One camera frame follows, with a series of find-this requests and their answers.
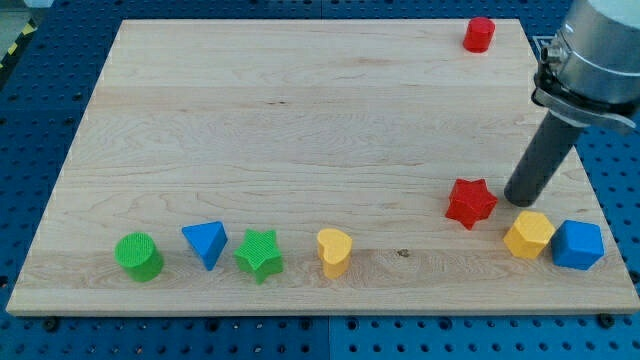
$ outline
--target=wooden board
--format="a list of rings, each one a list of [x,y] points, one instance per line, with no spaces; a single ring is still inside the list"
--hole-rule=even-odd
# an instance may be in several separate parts
[[[574,152],[535,205],[601,225],[591,271],[513,258],[502,195],[544,111],[515,20],[492,47],[463,20],[124,21],[37,230],[14,315],[572,314],[634,312],[637,294]],[[446,219],[456,178],[500,202],[473,231]],[[182,226],[222,220],[205,271]],[[261,286],[232,252],[276,229],[285,272]],[[326,279],[316,233],[354,239]],[[117,241],[150,233],[159,277],[130,281]],[[398,250],[408,249],[403,257]]]

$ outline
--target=blue block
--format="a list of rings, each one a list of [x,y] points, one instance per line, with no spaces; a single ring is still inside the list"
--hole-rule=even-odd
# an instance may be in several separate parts
[[[207,270],[211,271],[216,265],[222,249],[227,244],[227,234],[219,221],[185,226],[182,233],[191,244],[193,250],[200,256]]]
[[[588,270],[604,256],[600,227],[566,220],[551,238],[551,251],[556,265]]]

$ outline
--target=green star block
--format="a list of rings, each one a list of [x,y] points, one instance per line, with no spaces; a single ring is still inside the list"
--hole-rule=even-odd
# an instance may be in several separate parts
[[[276,244],[276,231],[258,232],[247,229],[244,242],[233,256],[240,270],[253,273],[262,284],[269,275],[282,272],[282,254]]]

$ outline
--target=triangle-shaped block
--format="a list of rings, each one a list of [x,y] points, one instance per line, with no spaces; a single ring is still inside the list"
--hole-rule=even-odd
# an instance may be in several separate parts
[[[182,234],[193,250],[200,256],[204,267],[207,270],[213,269],[222,253],[222,249],[227,244],[227,234],[224,226],[219,221],[185,226]]]

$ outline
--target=hexagonal block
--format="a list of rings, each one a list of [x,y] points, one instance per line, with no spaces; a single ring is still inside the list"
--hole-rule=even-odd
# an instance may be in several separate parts
[[[523,211],[503,240],[513,256],[535,259],[547,246],[555,230],[543,213]]]
[[[551,238],[551,251],[556,265],[588,270],[604,256],[600,227],[567,220]]]

